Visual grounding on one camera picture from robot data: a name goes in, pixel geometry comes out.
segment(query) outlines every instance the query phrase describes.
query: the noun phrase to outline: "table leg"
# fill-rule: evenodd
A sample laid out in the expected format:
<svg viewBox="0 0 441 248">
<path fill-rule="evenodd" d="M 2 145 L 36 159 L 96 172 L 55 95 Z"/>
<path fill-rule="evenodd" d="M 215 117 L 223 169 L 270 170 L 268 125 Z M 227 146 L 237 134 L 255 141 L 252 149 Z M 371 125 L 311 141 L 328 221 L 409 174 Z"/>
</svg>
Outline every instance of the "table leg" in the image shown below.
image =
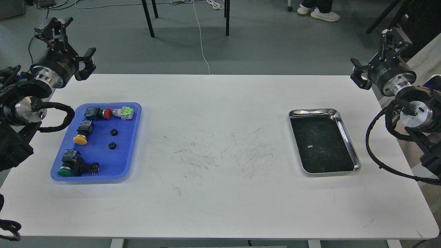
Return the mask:
<svg viewBox="0 0 441 248">
<path fill-rule="evenodd" d="M 402 248 L 399 240 L 386 240 L 389 248 Z"/>
<path fill-rule="evenodd" d="M 230 35 L 230 0 L 225 0 L 224 8 L 227 10 L 227 24 L 225 35 Z"/>
<path fill-rule="evenodd" d="M 321 248 L 320 240 L 308 240 L 309 248 Z"/>
<path fill-rule="evenodd" d="M 383 11 L 383 13 L 380 14 L 380 16 L 375 19 L 375 21 L 372 23 L 372 25 L 366 30 L 367 34 L 370 34 L 374 28 L 376 28 L 380 22 L 390 13 L 390 11 L 395 8 L 395 6 L 400 2 L 401 0 L 393 0 L 389 4 L 389 6 Z"/>
<path fill-rule="evenodd" d="M 158 19 L 158 9 L 156 8 L 156 0 L 152 0 L 153 5 L 153 13 L 155 14 L 155 18 Z"/>
<path fill-rule="evenodd" d="M 112 243 L 110 244 L 110 248 L 123 248 L 124 239 L 112 239 Z"/>
<path fill-rule="evenodd" d="M 395 26 L 396 23 L 398 22 L 398 20 L 406 13 L 407 9 L 409 8 L 409 3 L 410 2 L 411 2 L 411 0 L 404 0 L 403 4 L 398 9 L 397 13 L 395 14 L 395 16 L 393 17 L 393 19 L 390 22 L 389 26 L 387 27 L 388 29 L 390 29 L 393 26 Z"/>
<path fill-rule="evenodd" d="M 147 25 L 149 26 L 150 36 L 155 37 L 155 33 L 153 32 L 152 20 L 150 20 L 149 10 L 147 9 L 146 0 L 142 1 L 142 7 L 144 8 L 144 14 L 146 15 Z"/>
</svg>

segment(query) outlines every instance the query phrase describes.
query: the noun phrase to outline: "black knob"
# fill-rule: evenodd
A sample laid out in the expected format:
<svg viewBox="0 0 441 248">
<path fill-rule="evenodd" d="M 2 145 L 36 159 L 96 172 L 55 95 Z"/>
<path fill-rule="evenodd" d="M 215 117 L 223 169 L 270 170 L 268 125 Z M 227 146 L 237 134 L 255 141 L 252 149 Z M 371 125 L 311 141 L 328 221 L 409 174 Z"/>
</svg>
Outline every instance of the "black knob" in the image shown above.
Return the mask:
<svg viewBox="0 0 441 248">
<path fill-rule="evenodd" d="M 109 148 L 110 148 L 111 150 L 115 149 L 115 148 L 116 148 L 116 144 L 115 144 L 115 142 L 110 142 L 110 143 L 109 143 Z"/>
<path fill-rule="evenodd" d="M 118 130 L 116 130 L 116 129 L 112 129 L 112 130 L 110 130 L 110 134 L 111 134 L 112 136 L 116 136 L 116 135 L 118 134 Z"/>
</svg>

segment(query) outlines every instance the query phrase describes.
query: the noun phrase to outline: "chair leg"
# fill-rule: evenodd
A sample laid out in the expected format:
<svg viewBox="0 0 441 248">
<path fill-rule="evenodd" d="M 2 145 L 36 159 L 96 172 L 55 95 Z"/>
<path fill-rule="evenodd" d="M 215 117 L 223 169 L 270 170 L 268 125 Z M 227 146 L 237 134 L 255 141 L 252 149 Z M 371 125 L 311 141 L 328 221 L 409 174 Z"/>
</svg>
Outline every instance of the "chair leg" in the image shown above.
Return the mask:
<svg viewBox="0 0 441 248">
<path fill-rule="evenodd" d="M 146 0 L 142 1 L 142 7 L 144 8 L 144 14 L 146 15 L 147 25 L 149 26 L 150 36 L 155 37 L 155 33 L 153 32 L 152 20 L 150 20 L 149 10 L 147 9 Z"/>
<path fill-rule="evenodd" d="M 226 36 L 230 36 L 230 0 L 225 0 L 225 7 L 227 12 Z"/>
<path fill-rule="evenodd" d="M 152 0 L 153 13 L 155 13 L 155 18 L 158 19 L 158 9 L 156 8 L 156 0 Z"/>
</svg>

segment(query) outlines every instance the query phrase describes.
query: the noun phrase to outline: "cable on floor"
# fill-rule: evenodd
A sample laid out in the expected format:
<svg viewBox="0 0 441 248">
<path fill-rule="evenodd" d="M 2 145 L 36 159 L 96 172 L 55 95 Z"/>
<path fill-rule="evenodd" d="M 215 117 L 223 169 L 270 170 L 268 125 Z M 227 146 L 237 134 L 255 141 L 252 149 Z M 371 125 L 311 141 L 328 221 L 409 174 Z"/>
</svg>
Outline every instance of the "cable on floor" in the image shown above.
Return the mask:
<svg viewBox="0 0 441 248">
<path fill-rule="evenodd" d="M 207 3 L 213 7 L 214 10 L 224 9 L 224 6 L 214 0 L 207 0 Z"/>
<path fill-rule="evenodd" d="M 198 14 L 196 14 L 196 7 L 194 6 L 194 2 L 193 2 L 193 9 L 194 9 L 194 15 L 196 16 L 196 21 L 198 22 L 198 26 L 199 26 L 199 36 L 201 38 L 201 53 L 202 53 L 202 57 L 204 58 L 205 63 L 208 66 L 208 75 L 210 75 L 210 65 L 208 64 L 207 60 L 205 59 L 204 56 L 204 49 L 202 47 L 202 31 L 201 31 L 201 25 L 199 24 L 199 20 L 198 20 Z"/>
<path fill-rule="evenodd" d="M 193 0 L 171 0 L 171 5 L 178 5 L 178 4 L 192 4 L 194 3 Z"/>
</svg>

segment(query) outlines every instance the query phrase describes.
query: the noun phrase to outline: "white sneaker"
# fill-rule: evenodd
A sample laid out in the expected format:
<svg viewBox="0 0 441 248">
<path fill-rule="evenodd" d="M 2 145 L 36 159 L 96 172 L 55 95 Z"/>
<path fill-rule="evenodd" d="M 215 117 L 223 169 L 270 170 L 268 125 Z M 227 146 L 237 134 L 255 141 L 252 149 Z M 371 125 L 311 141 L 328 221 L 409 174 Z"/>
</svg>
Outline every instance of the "white sneaker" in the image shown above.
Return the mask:
<svg viewBox="0 0 441 248">
<path fill-rule="evenodd" d="M 300 5 L 300 8 L 297 9 L 297 13 L 299 13 L 300 15 L 306 15 L 309 12 L 313 12 L 314 8 L 306 8 L 303 5 Z"/>
<path fill-rule="evenodd" d="M 336 22 L 340 20 L 340 16 L 334 12 L 321 13 L 318 8 L 315 8 L 314 12 L 311 13 L 311 17 L 314 19 L 320 19 L 327 22 Z"/>
</svg>

